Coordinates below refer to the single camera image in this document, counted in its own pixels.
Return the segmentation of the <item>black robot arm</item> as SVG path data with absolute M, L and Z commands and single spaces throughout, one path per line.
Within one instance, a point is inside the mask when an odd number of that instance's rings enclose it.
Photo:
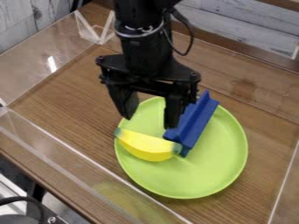
M 163 126 L 175 128 L 187 106 L 197 102 L 199 73 L 174 55 L 173 20 L 191 23 L 175 9 L 182 0 L 114 0 L 115 33 L 121 54 L 101 56 L 101 82 L 106 84 L 119 114 L 130 119 L 139 106 L 139 93 L 165 98 Z

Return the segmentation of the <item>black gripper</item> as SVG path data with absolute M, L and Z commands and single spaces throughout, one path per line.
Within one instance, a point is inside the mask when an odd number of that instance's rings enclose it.
M 162 96 L 163 126 L 173 129 L 187 105 L 197 101 L 202 76 L 177 60 L 169 41 L 129 41 L 122 46 L 122 53 L 97 58 L 117 110 L 130 120 L 139 106 L 138 92 Z

